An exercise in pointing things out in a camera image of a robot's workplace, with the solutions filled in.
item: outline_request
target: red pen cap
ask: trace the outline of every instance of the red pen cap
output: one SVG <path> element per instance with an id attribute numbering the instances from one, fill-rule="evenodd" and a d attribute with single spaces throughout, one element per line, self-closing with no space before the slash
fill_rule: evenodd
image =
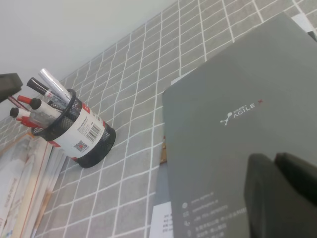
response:
<path id="1" fill-rule="evenodd" d="M 36 125 L 35 123 L 30 122 L 28 117 L 22 117 L 21 124 L 27 127 L 40 127 Z"/>
<path id="2" fill-rule="evenodd" d="M 19 95 L 19 96 L 18 96 L 18 101 L 23 102 L 23 103 L 26 103 L 26 104 L 30 104 L 31 99 L 30 99 L 30 98 L 27 98 L 27 97 L 24 97 L 24 96 Z"/>

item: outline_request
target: black object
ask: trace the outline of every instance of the black object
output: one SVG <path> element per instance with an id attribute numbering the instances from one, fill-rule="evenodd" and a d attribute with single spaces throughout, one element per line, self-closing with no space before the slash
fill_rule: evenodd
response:
<path id="1" fill-rule="evenodd" d="M 38 109 L 42 104 L 42 100 L 39 98 L 32 98 L 30 101 L 30 106 L 33 110 Z"/>
<path id="2" fill-rule="evenodd" d="M 11 108 L 10 116 L 16 118 L 19 115 L 19 108 Z"/>
<path id="3" fill-rule="evenodd" d="M 17 73 L 0 74 L 0 103 L 21 90 L 22 82 Z"/>
<path id="4" fill-rule="evenodd" d="M 251 155 L 244 191 L 251 238 L 316 238 L 316 175 L 289 154 L 278 154 L 275 164 Z"/>
<path id="5" fill-rule="evenodd" d="M 46 141 L 53 141 L 63 135 L 77 120 L 82 109 L 82 102 L 76 98 L 76 92 L 73 89 L 68 90 L 72 98 L 68 106 L 63 110 L 59 105 L 49 101 L 49 105 L 59 111 L 61 115 L 48 127 L 31 129 L 35 136 L 41 136 Z M 96 144 L 96 146 L 89 151 L 86 155 L 78 158 L 76 162 L 83 168 L 89 168 L 99 163 L 111 150 L 116 138 L 116 133 L 107 123 L 105 131 Z"/>
<path id="6" fill-rule="evenodd" d="M 48 87 L 45 86 L 43 83 L 39 82 L 38 80 L 36 80 L 35 78 L 30 78 L 30 80 L 28 81 L 28 83 L 26 84 L 26 86 L 34 89 L 35 91 L 37 91 L 38 93 L 45 95 L 46 92 L 48 91 Z"/>

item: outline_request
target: barcode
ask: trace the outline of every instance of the barcode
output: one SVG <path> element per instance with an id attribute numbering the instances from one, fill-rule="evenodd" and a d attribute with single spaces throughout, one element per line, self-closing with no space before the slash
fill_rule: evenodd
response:
<path id="1" fill-rule="evenodd" d="M 88 134 L 86 135 L 86 138 L 89 139 L 91 142 L 94 142 L 97 136 L 100 133 L 100 128 L 93 124 L 93 127 L 90 129 Z"/>

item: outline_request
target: marker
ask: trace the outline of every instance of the marker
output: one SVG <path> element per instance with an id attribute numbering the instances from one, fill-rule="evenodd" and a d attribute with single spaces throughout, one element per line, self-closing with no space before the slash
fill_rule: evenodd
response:
<path id="1" fill-rule="evenodd" d="M 48 120 L 55 120 L 60 116 L 60 112 L 43 102 L 41 99 L 33 98 L 30 102 L 30 106 L 34 112 Z"/>
<path id="2" fill-rule="evenodd" d="M 24 96 L 19 95 L 19 96 L 18 96 L 18 101 L 23 102 L 23 103 L 26 103 L 26 104 L 30 104 L 31 99 L 30 99 L 30 98 L 27 98 L 27 97 L 24 97 Z"/>
<path id="3" fill-rule="evenodd" d="M 63 101 L 63 99 L 57 96 L 55 92 L 33 77 L 28 81 L 27 86 L 44 95 L 45 97 L 48 97 L 52 102 L 58 104 L 63 109 L 68 105 L 65 101 Z"/>
<path id="4" fill-rule="evenodd" d="M 21 124 L 27 127 L 41 127 L 33 122 L 30 121 L 28 117 L 22 117 Z"/>
<path id="5" fill-rule="evenodd" d="M 21 108 L 11 108 L 10 116 L 15 118 L 16 120 L 22 119 L 22 117 L 29 117 L 30 112 Z"/>
<path id="6" fill-rule="evenodd" d="M 22 108 L 22 109 L 24 109 L 26 111 L 29 111 L 25 106 L 23 106 L 21 103 L 19 103 L 14 97 L 9 96 L 8 100 L 10 102 L 12 102 L 14 105 L 16 105 L 18 108 Z"/>
<path id="7" fill-rule="evenodd" d="M 39 76 L 50 86 L 50 88 L 67 104 L 70 102 L 70 93 L 57 81 L 53 75 L 50 74 L 45 68 L 42 68 Z"/>

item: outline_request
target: grid tablecloth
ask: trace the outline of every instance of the grid tablecloth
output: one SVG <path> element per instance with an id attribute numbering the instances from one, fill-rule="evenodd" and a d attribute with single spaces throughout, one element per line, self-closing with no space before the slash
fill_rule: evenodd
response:
<path id="1" fill-rule="evenodd" d="M 282 11 L 305 13 L 317 27 L 315 0 L 179 0 L 62 80 L 117 139 L 92 168 L 66 161 L 36 237 L 148 237 L 164 129 L 162 92 Z M 1 121 L 0 149 L 25 131 L 11 118 Z"/>

